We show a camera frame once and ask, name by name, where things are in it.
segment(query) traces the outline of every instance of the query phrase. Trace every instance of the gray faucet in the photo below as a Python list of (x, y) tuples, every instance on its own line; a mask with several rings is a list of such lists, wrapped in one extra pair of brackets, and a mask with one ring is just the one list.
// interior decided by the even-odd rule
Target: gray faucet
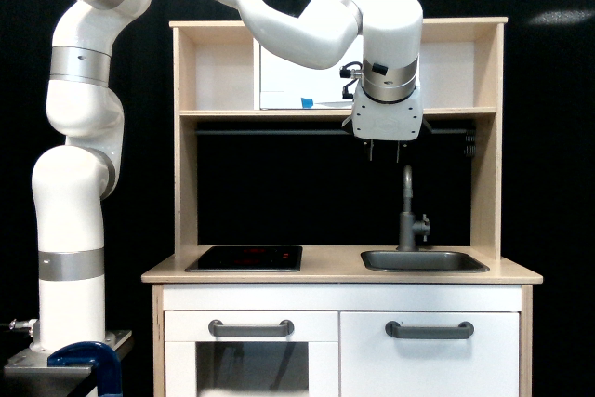
[(416, 215), (411, 212), (411, 199), (413, 198), (413, 175), (411, 166), (403, 170), (403, 212), (399, 216), (399, 251), (418, 251), (416, 235), (424, 236), (424, 242), (430, 234), (430, 221), (423, 215), (422, 220), (416, 221)]

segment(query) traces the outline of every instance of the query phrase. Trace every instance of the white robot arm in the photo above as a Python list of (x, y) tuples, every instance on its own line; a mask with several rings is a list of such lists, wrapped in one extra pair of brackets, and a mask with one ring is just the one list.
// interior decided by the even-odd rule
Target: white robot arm
[[(236, 8), (271, 53), (312, 69), (337, 64), (364, 39), (353, 131), (362, 139), (410, 140), (421, 126), (417, 81), (422, 10), (417, 0), (312, 0), (298, 17), (263, 0)], [(105, 337), (100, 200), (115, 187), (124, 115), (108, 88), (112, 44), (151, 0), (78, 0), (53, 38), (47, 115), (66, 136), (33, 171), (40, 266), (40, 349)]]

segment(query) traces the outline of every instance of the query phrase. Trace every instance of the metal sink basin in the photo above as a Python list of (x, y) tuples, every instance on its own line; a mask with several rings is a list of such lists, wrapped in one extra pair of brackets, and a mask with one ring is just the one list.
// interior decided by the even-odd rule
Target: metal sink basin
[(364, 265), (377, 271), (447, 271), (480, 273), (489, 271), (466, 253), (454, 251), (364, 251)]

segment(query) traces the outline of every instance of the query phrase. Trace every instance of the cabinet handle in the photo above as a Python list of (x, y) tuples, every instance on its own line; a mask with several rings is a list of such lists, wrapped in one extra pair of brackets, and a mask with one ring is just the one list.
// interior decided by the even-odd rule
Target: cabinet handle
[(220, 320), (213, 320), (208, 331), (213, 337), (287, 337), (293, 334), (294, 324), (282, 320), (279, 325), (224, 325)]
[(464, 321), (458, 327), (402, 327), (396, 321), (385, 326), (387, 335), (402, 339), (469, 339), (475, 328)]

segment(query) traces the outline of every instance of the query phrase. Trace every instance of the faucet handle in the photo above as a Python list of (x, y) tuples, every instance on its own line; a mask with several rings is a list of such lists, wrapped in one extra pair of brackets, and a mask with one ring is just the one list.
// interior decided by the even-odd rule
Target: faucet handle
[(421, 220), (419, 220), (413, 224), (414, 234), (424, 236), (424, 242), (428, 241), (428, 236), (430, 235), (430, 230), (431, 230), (430, 220), (428, 219), (428, 217), (425, 214), (422, 215)]

